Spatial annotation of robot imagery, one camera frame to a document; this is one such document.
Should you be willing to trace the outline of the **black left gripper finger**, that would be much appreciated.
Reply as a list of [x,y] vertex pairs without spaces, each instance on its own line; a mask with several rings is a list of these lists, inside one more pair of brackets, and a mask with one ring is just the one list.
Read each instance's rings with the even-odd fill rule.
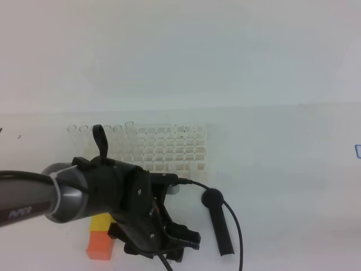
[[171,243],[181,247],[189,247],[194,250],[200,248],[201,236],[199,232],[192,231],[185,225],[171,222],[166,226],[166,235]]

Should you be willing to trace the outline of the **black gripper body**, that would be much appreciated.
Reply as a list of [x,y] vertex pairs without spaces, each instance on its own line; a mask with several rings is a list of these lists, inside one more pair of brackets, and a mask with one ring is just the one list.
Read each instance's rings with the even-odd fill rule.
[[171,241],[166,226],[172,221],[164,201],[168,190],[179,184],[171,173],[151,173],[113,159],[95,157],[72,161],[72,183],[87,192],[73,198],[73,220],[109,213],[114,222],[107,233],[124,242],[124,251],[153,258],[166,255]]

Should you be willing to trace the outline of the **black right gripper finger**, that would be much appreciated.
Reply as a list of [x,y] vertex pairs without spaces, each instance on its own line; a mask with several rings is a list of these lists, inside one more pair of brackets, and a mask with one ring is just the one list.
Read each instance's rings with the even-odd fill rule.
[[184,255],[184,243],[170,242],[166,246],[166,259],[175,262],[182,262]]

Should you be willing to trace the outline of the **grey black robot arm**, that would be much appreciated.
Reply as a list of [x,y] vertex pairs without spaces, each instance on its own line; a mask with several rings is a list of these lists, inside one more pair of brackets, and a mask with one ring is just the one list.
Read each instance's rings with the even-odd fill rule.
[[93,127],[93,137],[99,155],[91,160],[75,157],[40,174],[2,171],[1,225],[40,215],[66,223],[108,213],[113,221],[107,234],[123,241],[128,254],[181,262],[185,248],[198,249],[200,234],[173,222],[164,206],[178,176],[110,159],[101,125]]

